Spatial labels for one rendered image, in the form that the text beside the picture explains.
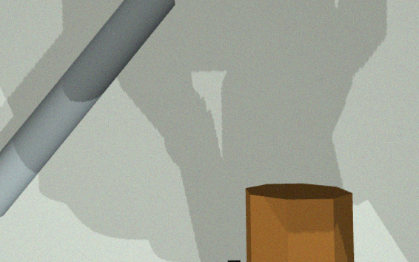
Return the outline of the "dark grey cylinder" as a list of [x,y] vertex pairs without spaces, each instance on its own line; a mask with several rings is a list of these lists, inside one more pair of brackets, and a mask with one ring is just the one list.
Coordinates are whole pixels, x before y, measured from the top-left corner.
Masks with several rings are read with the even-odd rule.
[[0,217],[174,6],[175,0],[123,0],[0,151]]

